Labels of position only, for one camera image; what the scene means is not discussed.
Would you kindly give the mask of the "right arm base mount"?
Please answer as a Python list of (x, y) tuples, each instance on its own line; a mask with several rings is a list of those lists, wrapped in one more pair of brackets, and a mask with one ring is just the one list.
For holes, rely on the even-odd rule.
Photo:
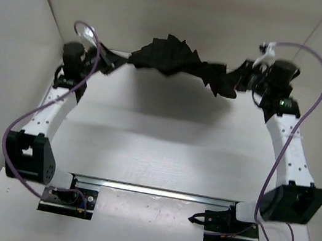
[(233, 205), (224, 211), (195, 213), (188, 220), (203, 226), (203, 241), (260, 241), (257, 225), (239, 221)]

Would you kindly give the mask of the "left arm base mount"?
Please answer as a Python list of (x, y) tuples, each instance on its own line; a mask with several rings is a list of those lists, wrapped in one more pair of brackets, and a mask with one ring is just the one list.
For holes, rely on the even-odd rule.
[(56, 215), (91, 220), (95, 211), (100, 185), (86, 181), (83, 176), (72, 174), (73, 181), (67, 189), (59, 191), (55, 186), (45, 187), (38, 211)]

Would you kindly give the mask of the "black pleated skirt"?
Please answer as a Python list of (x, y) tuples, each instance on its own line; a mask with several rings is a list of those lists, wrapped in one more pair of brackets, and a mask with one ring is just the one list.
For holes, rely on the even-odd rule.
[(129, 57), (116, 56), (119, 61), (134, 65), (136, 68), (153, 68), (166, 77), (186, 73), (198, 77), (209, 86), (214, 96), (234, 99), (235, 79), (227, 72), (227, 66), (220, 63), (201, 61), (196, 50), (191, 50), (186, 41), (169, 34), (165, 39), (154, 38)]

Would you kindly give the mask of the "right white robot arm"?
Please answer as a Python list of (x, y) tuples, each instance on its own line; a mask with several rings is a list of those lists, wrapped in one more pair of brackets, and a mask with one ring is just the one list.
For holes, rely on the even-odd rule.
[(322, 188), (315, 186), (302, 147), (299, 127), (304, 116), (290, 96), (291, 81), (299, 74), (300, 69), (285, 60), (272, 65), (245, 60), (230, 73), (237, 90), (261, 97), (257, 107), (264, 113), (275, 155), (269, 176), (276, 178), (274, 189), (262, 188), (257, 201), (239, 202), (235, 212), (224, 216), (224, 229), (232, 234), (248, 222), (308, 224), (322, 206)]

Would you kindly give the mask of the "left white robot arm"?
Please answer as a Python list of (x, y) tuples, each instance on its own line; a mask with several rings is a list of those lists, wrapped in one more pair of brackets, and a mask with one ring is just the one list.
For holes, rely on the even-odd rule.
[(87, 76), (97, 72), (111, 74), (125, 59), (105, 46), (99, 50), (95, 46), (86, 49), (80, 42), (66, 43), (62, 59), (41, 109), (21, 130), (10, 130), (7, 134), (6, 174), (58, 188), (62, 201), (70, 203), (79, 196), (79, 187), (74, 184), (72, 173), (57, 167), (52, 138), (85, 93)]

